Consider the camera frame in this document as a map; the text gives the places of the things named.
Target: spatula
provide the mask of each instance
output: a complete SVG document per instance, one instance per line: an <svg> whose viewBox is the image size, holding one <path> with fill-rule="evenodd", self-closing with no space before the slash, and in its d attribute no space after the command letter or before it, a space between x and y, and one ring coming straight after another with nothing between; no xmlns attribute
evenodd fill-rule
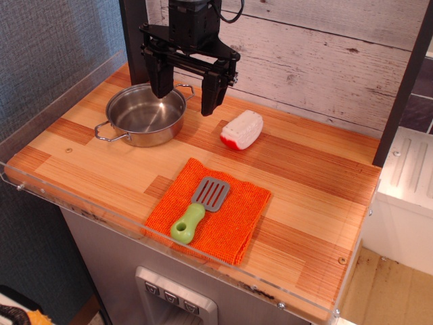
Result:
<svg viewBox="0 0 433 325"><path fill-rule="evenodd" d="M170 229L171 236L184 244L189 244L196 232L198 223L207 211L217 212L224 203L230 184L213 177L205 177L191 198L185 214Z"/></svg>

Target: wooden table surface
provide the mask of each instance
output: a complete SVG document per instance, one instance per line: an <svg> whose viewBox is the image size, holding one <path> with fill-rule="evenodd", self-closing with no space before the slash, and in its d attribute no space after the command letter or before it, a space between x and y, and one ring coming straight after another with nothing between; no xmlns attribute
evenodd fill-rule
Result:
<svg viewBox="0 0 433 325"><path fill-rule="evenodd" d="M241 272L203 263L257 286L267 299L281 299L308 319L326 319L322 308L336 307L347 271L339 259L349 261L378 182L380 168L371 164L378 140L228 96L213 115L203 117L199 89L187 103L180 134L166 144L137 148L96 139L93 129L106 120L108 100L129 85L123 66L16 154L8 162L8 177L137 235L138 226L107 217L107 211L143 224L190 157L251 181L270 190L272 198ZM189 95L188 88L180 90ZM263 132L247 150L230 150L219 133L246 109L263 116ZM100 133L115 136L108 125ZM252 283L245 274L272 285Z"/></svg>

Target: metal pan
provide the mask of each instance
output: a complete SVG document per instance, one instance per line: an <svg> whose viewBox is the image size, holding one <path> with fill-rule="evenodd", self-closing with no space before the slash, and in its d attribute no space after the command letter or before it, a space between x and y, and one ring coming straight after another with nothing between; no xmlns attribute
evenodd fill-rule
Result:
<svg viewBox="0 0 433 325"><path fill-rule="evenodd" d="M100 140L124 142L137 147L151 147L170 141L183 126L183 114L187 100L196 93L191 85L178 84L175 87L189 87L192 95L187 99L173 89L164 98L157 98L150 84L128 87L118 92L108 102L107 121L95 127L95 137ZM110 123L117 137L108 139L99 136L99 128Z"/></svg>

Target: white sponge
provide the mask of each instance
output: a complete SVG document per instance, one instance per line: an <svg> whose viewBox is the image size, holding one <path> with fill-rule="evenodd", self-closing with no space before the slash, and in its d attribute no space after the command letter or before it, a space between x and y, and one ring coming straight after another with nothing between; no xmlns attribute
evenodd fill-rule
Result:
<svg viewBox="0 0 433 325"><path fill-rule="evenodd" d="M220 139L229 148L243 150L256 141L262 128L262 116L252 110L246 110L223 127Z"/></svg>

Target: button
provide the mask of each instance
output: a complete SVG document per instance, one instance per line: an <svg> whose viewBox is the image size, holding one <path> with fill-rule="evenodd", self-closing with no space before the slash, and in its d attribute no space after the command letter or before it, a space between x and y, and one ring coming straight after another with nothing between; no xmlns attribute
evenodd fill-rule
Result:
<svg viewBox="0 0 433 325"><path fill-rule="evenodd" d="M164 291L165 300L167 300L169 303L172 303L173 305L179 304L179 298L177 298L173 293L169 293Z"/></svg>
<svg viewBox="0 0 433 325"><path fill-rule="evenodd" d="M144 284L146 285L146 290L149 291L150 293L152 293L153 295L159 296L160 295L160 289L152 283L149 282L144 282Z"/></svg>
<svg viewBox="0 0 433 325"><path fill-rule="evenodd" d="M185 304L185 310L198 315L198 307L196 305L193 305L186 300L183 303Z"/></svg>

